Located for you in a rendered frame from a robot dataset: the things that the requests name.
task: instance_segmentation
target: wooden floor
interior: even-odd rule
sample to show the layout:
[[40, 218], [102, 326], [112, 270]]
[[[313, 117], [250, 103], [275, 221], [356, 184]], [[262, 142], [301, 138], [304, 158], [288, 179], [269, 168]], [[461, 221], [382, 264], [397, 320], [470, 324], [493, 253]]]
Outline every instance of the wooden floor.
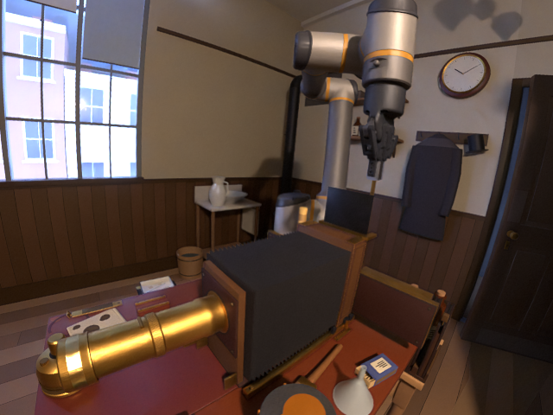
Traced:
[[[1, 306], [0, 415], [35, 413], [35, 363], [50, 316], [135, 296], [139, 281], [165, 275], [183, 282], [174, 269]], [[553, 415], [553, 365], [465, 342], [462, 324], [448, 325], [426, 386], [404, 415]]]

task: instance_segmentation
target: wood wainscoting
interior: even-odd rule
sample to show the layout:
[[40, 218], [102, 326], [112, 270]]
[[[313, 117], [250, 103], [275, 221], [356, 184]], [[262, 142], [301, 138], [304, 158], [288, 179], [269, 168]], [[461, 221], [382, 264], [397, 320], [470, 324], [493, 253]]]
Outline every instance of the wood wainscoting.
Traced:
[[[295, 180], [294, 189], [315, 197], [321, 184]], [[368, 232], [378, 237], [367, 243], [364, 265], [426, 291], [445, 290], [460, 319], [473, 290], [468, 276], [485, 218], [452, 211], [439, 242], [400, 231], [401, 213], [400, 199], [375, 195]]]
[[[280, 179], [229, 178], [262, 203], [273, 227]], [[176, 267], [195, 246], [194, 186], [211, 179], [99, 179], [0, 183], [0, 305]], [[200, 247], [210, 243], [201, 209]], [[236, 241], [238, 214], [217, 216], [216, 245]], [[241, 231], [240, 241], [251, 236]]]

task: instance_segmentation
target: window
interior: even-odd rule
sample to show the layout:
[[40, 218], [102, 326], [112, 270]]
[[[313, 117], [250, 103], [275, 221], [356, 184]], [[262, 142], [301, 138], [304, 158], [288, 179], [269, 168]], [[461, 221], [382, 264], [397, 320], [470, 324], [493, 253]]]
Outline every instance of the window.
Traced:
[[[42, 126], [41, 123], [35, 121], [25, 121], [25, 150], [27, 160], [39, 159], [42, 160]], [[54, 159], [54, 137], [52, 134], [52, 124], [44, 123], [44, 144], [46, 147], [46, 158]]]
[[86, 1], [2, 4], [0, 180], [136, 177], [142, 75], [82, 58]]
[[[44, 38], [43, 56], [46, 59], [54, 58], [54, 39]], [[27, 56], [41, 56], [41, 37], [30, 33], [21, 32], [21, 53]], [[44, 80], [52, 80], [54, 78], [53, 65], [44, 63]], [[21, 79], [41, 77], [40, 61], [32, 61], [30, 59], [21, 60]]]

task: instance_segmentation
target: brass knob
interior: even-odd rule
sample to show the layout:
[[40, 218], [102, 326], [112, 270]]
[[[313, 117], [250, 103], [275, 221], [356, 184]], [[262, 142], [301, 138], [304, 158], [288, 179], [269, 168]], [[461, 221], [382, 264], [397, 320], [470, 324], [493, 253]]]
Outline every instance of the brass knob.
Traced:
[[48, 338], [48, 348], [50, 349], [50, 354], [56, 356], [58, 353], [58, 342], [63, 339], [65, 336], [62, 333], [54, 333]]
[[517, 240], [518, 239], [518, 233], [516, 233], [515, 231], [509, 231], [509, 232], [507, 232], [507, 238], [512, 239], [512, 240]]

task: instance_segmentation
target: clock face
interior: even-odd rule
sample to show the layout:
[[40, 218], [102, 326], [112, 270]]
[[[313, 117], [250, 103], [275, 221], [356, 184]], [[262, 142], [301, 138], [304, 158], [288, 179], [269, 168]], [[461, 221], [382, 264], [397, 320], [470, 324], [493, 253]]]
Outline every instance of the clock face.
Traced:
[[479, 54], [460, 54], [443, 67], [440, 87], [454, 98], [468, 98], [484, 88], [490, 78], [486, 58]]

